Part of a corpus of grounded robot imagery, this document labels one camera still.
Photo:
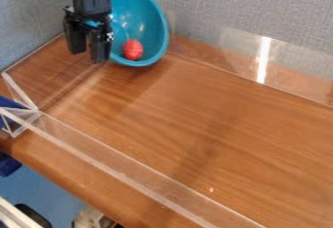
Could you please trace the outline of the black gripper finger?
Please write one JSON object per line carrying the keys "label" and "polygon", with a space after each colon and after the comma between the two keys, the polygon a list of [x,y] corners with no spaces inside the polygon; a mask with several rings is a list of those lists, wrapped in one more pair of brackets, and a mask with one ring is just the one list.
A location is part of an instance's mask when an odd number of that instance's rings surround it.
{"label": "black gripper finger", "polygon": [[110,58],[113,47],[113,29],[109,26],[95,28],[90,32],[90,52],[94,62]]}
{"label": "black gripper finger", "polygon": [[86,51],[86,30],[83,25],[71,19],[65,19],[63,24],[71,52],[74,54],[83,53]]}

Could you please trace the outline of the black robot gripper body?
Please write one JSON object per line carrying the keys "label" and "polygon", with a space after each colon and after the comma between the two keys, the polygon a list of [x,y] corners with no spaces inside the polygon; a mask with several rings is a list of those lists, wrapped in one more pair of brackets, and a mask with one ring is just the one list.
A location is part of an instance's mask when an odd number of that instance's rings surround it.
{"label": "black robot gripper body", "polygon": [[98,21],[101,23],[99,27],[111,27],[111,0],[73,0],[73,6],[67,6],[65,11],[65,19],[71,19],[81,23],[83,27],[89,20]]}

